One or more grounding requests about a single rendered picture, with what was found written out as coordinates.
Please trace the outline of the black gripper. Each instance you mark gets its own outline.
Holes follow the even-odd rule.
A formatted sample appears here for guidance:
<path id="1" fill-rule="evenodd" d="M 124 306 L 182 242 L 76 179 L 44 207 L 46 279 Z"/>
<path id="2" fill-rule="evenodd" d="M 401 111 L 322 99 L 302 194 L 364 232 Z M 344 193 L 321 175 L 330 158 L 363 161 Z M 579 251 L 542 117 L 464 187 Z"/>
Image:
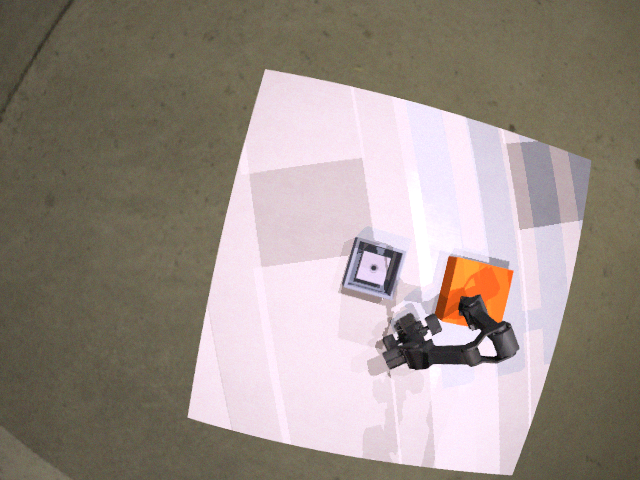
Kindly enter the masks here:
<path id="1" fill-rule="evenodd" d="M 415 331 L 415 332 L 411 332 L 409 333 L 407 336 L 401 333 L 397 334 L 397 338 L 398 340 L 395 340 L 393 334 L 390 334 L 386 337 L 383 338 L 383 342 L 386 346 L 386 350 L 390 350 L 393 349 L 397 346 L 399 346 L 400 344 L 406 344 L 408 339 L 414 335 L 419 335 L 419 336 L 426 336 L 428 331 L 431 331 L 431 335 L 436 335 L 439 332 L 442 331 L 442 325 L 440 324 L 436 314 L 431 314 L 428 317 L 425 318 L 426 321 L 426 326 L 424 326 L 422 324 L 422 322 L 420 320 L 416 321 L 417 323 L 419 323 L 422 326 L 422 331 L 420 332 L 419 330 Z M 427 331 L 427 332 L 426 332 Z"/>

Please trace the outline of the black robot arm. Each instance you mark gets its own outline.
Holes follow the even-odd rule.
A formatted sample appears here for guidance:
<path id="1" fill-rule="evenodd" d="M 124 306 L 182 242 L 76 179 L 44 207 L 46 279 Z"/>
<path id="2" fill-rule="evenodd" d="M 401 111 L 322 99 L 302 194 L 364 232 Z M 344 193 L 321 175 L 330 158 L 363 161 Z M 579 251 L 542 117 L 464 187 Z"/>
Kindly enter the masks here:
<path id="1" fill-rule="evenodd" d="M 463 298 L 462 298 L 463 297 Z M 407 363 L 410 369 L 428 369 L 434 364 L 478 366 L 483 363 L 497 364 L 512 358 L 519 350 L 519 344 L 510 323 L 496 322 L 489 316 L 482 295 L 460 297 L 459 315 L 464 316 L 468 329 L 480 330 L 474 339 L 465 345 L 435 346 L 432 339 L 427 341 L 423 336 L 414 335 L 406 344 L 397 346 L 382 353 L 389 370 Z M 407 336 L 411 332 L 422 331 L 422 326 L 409 313 L 396 321 L 394 327 L 397 334 Z M 482 356 L 477 348 L 488 337 L 496 351 L 496 356 Z"/>

